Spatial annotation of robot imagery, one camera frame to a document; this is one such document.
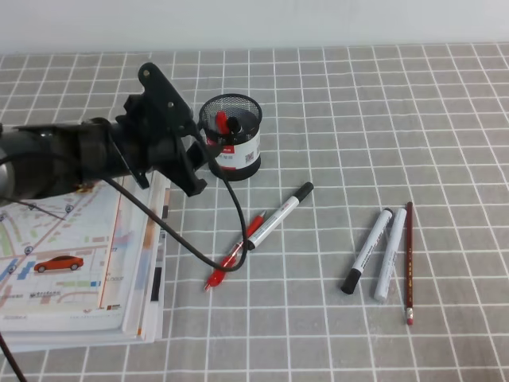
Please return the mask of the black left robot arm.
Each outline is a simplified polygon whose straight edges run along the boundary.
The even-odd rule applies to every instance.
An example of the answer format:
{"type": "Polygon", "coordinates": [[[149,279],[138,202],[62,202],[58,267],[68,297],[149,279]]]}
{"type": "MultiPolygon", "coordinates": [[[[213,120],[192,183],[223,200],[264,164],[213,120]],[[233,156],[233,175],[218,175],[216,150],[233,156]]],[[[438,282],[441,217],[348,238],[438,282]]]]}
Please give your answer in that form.
{"type": "Polygon", "coordinates": [[[1,199],[45,199],[124,176],[146,189],[152,170],[190,197],[201,193],[207,183],[196,171],[207,162],[205,150],[198,142],[183,142],[199,134],[192,109],[157,65],[143,64],[138,79],[142,93],[128,96],[114,122],[98,117],[3,132],[1,199]]]}

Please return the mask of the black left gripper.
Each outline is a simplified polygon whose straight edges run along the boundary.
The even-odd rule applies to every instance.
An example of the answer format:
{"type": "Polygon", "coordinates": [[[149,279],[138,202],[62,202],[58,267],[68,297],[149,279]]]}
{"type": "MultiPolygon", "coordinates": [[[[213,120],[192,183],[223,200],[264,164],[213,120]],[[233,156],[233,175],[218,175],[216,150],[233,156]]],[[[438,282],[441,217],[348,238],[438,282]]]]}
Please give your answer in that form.
{"type": "Polygon", "coordinates": [[[124,115],[115,118],[114,142],[129,173],[141,187],[146,173],[156,170],[188,197],[207,185],[196,171],[207,163],[192,110],[160,68],[151,62],[138,70],[141,94],[129,95],[124,115]]]}

